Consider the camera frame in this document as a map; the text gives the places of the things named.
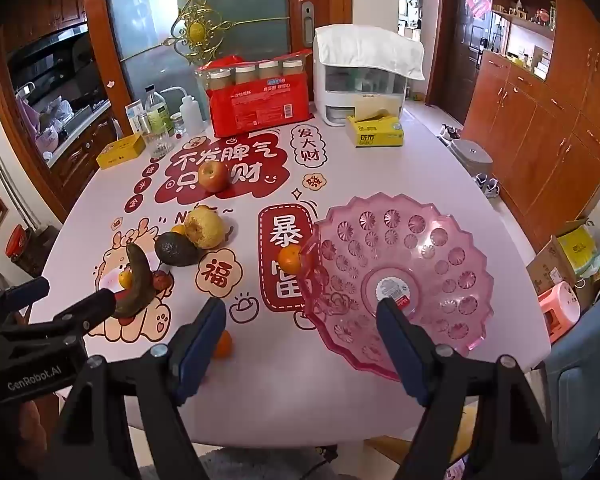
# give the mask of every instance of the door frame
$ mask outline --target door frame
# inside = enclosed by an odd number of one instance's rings
[[[454,34],[456,6],[453,0],[438,0],[438,20],[436,22],[436,41],[433,47],[433,60],[429,73],[429,84],[424,102],[427,106],[440,102],[444,87],[444,76],[451,41]]]
[[[352,0],[288,0],[289,2],[289,44],[291,51],[302,50],[301,6],[303,2],[311,1],[315,5],[314,20],[317,26],[332,23],[352,23]],[[116,41],[107,9],[107,0],[84,0],[84,8],[89,18],[89,34],[96,64],[100,71],[107,97],[111,102],[113,113],[120,123],[122,132],[130,135],[131,127],[126,118],[125,106],[131,101],[131,92],[118,57]],[[313,63],[306,64],[309,78],[310,97],[313,94],[312,71]]]
[[[0,28],[0,124],[29,180],[62,223],[70,207],[62,201],[61,187],[31,139],[18,110],[7,65],[3,28]]]

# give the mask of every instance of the avocado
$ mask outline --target avocado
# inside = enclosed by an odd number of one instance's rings
[[[186,236],[169,231],[155,239],[155,254],[173,267],[187,267],[200,261],[202,251]]]
[[[147,307],[155,297],[154,275],[149,267],[144,251],[136,244],[126,246],[133,280],[129,292],[116,301],[116,309],[111,317],[133,317]]]

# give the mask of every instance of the pink stool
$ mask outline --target pink stool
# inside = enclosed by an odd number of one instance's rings
[[[538,296],[549,340],[555,343],[580,319],[580,302],[567,282]]]

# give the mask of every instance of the blue gripper pad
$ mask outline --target blue gripper pad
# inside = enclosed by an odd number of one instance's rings
[[[378,303],[376,311],[378,332],[398,372],[402,386],[408,396],[414,397],[421,406],[427,406],[430,391],[425,379],[424,364],[409,341],[405,323],[408,322],[394,300],[385,298]]]
[[[169,368],[171,371],[174,366],[178,367],[179,385],[174,392],[178,406],[198,392],[225,325],[224,303],[218,298],[209,298],[191,325],[188,346],[184,352],[173,352]]]

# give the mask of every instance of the rice dispenser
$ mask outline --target rice dispenser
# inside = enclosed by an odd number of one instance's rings
[[[315,29],[314,101],[322,120],[344,126],[356,104],[376,96],[402,108],[407,79],[424,80],[419,41],[366,25]]]

